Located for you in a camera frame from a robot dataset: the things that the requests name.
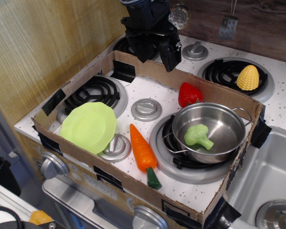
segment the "toy broccoli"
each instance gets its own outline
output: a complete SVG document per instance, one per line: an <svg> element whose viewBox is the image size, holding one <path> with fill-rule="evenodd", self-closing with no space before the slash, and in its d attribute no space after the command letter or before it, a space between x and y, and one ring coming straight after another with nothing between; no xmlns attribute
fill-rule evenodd
<svg viewBox="0 0 286 229"><path fill-rule="evenodd" d="M200 144L209 150L214 143L206 136L208 132L209 128L204 124L193 125L188 128L184 135L185 143L189 146Z"/></svg>

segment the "green plate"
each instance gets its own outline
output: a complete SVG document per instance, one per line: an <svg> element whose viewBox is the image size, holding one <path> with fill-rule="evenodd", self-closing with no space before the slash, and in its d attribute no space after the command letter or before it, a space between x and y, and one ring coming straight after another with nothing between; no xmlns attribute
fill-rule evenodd
<svg viewBox="0 0 286 229"><path fill-rule="evenodd" d="M92 154L102 152L113 139L116 117L101 103L85 103L63 121L60 136Z"/></svg>

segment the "speckled countertop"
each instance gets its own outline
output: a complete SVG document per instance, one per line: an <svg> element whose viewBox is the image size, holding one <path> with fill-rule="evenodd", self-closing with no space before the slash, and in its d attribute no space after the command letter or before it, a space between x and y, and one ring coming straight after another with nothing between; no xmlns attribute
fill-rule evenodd
<svg viewBox="0 0 286 229"><path fill-rule="evenodd" d="M187 38L180 36L183 48L189 44L194 44L196 41L193 38ZM219 59L223 57L239 57L252 60L261 66L265 67L272 75L275 82L275 90L269 100L263 104L266 106L265 117L266 124L269 126L278 126L286 130L286 63L262 57L259 55L230 49L224 46L215 45L212 43L199 41L201 44L209 50L209 55L206 59L198 62L191 62L183 58L182 62L176 67L185 72L193 73L197 75L199 69L209 61ZM97 58L95 58L87 67L94 65L108 52L110 47L102 52ZM178 91L167 89L159 85L150 78L136 77L132 83L121 82L125 87L128 94L128 105L125 112L117 119L116 133L122 134L129 139L129 123L135 124L140 129L142 135L148 140L151 130L154 125L163 117L170 115L173 112L180 110L178 105ZM139 122L135 120L131 115L131 106L134 102L142 98L152 98L157 100L162 108L162 115L152 122ZM21 119L14 127L20 133L28 136L34 141L40 143L40 139L37 136L36 131L33 130L31 117L34 117L35 113L39 111L45 101L36 107L33 111L27 114ZM59 126L56 126L53 130L54 133L59 132ZM131 153L128 158L114 165L130 176L143 183L146 183L146 175L141 173L135 164L133 154ZM169 198L174 199L186 206L195 209L198 212L204 212L209 205L210 201L214 197L216 191L220 187L222 180L205 185L191 185L185 184L163 174L159 169L155 170L163 187L159 192L167 195Z"/></svg>

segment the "black cable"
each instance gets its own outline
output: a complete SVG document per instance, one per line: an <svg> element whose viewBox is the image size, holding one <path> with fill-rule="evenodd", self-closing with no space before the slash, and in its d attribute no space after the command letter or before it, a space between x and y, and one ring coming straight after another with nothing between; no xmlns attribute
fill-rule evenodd
<svg viewBox="0 0 286 229"><path fill-rule="evenodd" d="M3 206L0 206L0 211L5 211L5 212L11 214L16 219L17 229L23 229L21 219L19 218L19 216L14 211L12 211L9 208L3 207Z"/></svg>

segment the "metal pot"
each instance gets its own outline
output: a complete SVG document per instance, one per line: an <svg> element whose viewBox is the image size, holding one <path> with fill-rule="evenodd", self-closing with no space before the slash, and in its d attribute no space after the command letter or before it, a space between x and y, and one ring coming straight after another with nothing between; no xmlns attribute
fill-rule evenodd
<svg viewBox="0 0 286 229"><path fill-rule="evenodd" d="M248 123L244 124L240 116L234 112L236 109L244 111L249 116ZM172 134L182 150L168 150L174 154L184 153L190 159L206 164L226 161L243 142L245 126L251 122L251 115L242 108L230 109L214 103L189 105L176 114L172 123ZM198 124L204 124L209 128L207 136L214 142L210 150L198 144L188 146L185 143L184 135L188 128Z"/></svg>

